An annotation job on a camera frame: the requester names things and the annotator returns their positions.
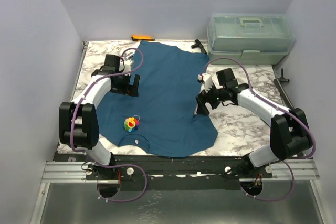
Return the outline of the rainbow flower plush brooch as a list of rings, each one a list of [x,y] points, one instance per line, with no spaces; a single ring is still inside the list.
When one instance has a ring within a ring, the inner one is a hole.
[[[127,132],[132,133],[138,129],[139,123],[140,117],[138,115],[134,115],[125,119],[123,127]]]

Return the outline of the blue t-shirt garment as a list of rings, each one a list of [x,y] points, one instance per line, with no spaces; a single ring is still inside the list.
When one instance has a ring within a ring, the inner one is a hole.
[[[140,76],[139,96],[107,93],[97,107],[100,134],[116,146],[134,145],[145,152],[186,157],[214,145],[218,136],[209,116],[196,115],[197,76],[208,62],[203,53],[141,42],[134,54]],[[138,115],[129,133],[123,123]]]

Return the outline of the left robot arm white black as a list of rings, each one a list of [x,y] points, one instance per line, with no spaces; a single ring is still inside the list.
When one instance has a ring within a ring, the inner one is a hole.
[[[59,139],[75,152],[82,152],[104,179],[116,175],[116,160],[99,141],[96,108],[107,93],[138,97],[140,76],[131,82],[134,61],[131,57],[107,54],[104,64],[91,74],[86,88],[71,102],[59,107]]]

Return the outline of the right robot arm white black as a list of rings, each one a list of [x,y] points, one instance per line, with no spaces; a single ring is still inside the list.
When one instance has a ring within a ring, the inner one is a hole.
[[[250,82],[239,84],[231,68],[216,73],[220,88],[213,84],[209,74],[201,73],[197,80],[203,90],[196,96],[197,114],[209,115],[212,109],[225,101],[246,108],[259,116],[270,127],[270,140],[265,146],[242,157],[234,172],[246,177],[255,177],[260,167],[283,161],[314,147],[305,113],[300,108],[288,108],[272,102],[258,94]]]

